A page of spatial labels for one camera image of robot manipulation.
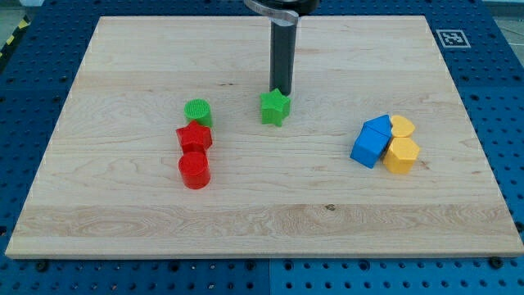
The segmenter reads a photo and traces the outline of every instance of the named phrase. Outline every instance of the green star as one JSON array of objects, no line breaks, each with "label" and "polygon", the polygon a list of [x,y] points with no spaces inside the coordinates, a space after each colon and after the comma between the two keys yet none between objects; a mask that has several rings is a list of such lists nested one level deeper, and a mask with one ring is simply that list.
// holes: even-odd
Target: green star
[{"label": "green star", "polygon": [[262,124],[275,124],[282,126],[282,120],[289,116],[291,99],[282,95],[276,88],[270,93],[260,95],[260,110],[262,112]]}]

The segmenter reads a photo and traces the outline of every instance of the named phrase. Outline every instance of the blue pegboard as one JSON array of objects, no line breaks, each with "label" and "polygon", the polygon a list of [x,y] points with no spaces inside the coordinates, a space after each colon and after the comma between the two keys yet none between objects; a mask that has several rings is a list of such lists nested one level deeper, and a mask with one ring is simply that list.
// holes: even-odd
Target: blue pegboard
[{"label": "blue pegboard", "polygon": [[[47,0],[0,75],[0,250],[5,251],[99,16],[254,15],[242,1]],[[524,70],[478,0],[323,0],[314,15],[424,15],[504,198],[524,222]],[[446,48],[461,30],[470,48]],[[0,294],[524,293],[503,260],[11,261]]]}]

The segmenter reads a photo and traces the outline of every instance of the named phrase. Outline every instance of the yellow and black stripe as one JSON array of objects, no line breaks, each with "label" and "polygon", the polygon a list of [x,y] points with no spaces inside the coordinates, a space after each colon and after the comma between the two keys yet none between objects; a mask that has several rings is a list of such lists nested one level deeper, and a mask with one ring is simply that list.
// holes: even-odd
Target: yellow and black stripe
[{"label": "yellow and black stripe", "polygon": [[31,25],[29,17],[24,16],[24,18],[15,28],[15,31],[13,31],[13,34],[11,34],[11,37],[9,37],[6,40],[6,43],[3,45],[2,50],[0,50],[0,73],[2,73],[3,69],[7,66],[9,59],[11,59],[11,56],[18,44],[20,44],[20,41],[22,40],[22,37],[29,28],[29,25]]}]

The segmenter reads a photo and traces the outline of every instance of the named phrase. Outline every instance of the blue block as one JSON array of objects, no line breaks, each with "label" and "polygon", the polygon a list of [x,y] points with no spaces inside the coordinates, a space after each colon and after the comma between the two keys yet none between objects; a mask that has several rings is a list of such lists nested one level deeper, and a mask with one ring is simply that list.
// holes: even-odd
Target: blue block
[{"label": "blue block", "polygon": [[379,116],[364,123],[364,126],[391,137],[391,121],[389,115]]},{"label": "blue block", "polygon": [[373,168],[390,139],[391,136],[384,135],[365,125],[355,141],[350,158],[368,168]]}]

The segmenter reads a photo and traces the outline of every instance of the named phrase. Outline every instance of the black cylinder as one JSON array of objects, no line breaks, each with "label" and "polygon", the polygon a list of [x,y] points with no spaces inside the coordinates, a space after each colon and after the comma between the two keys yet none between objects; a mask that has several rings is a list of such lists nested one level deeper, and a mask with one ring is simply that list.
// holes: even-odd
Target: black cylinder
[{"label": "black cylinder", "polygon": [[291,92],[295,58],[296,25],[280,26],[271,22],[271,71],[269,88],[283,95]]}]

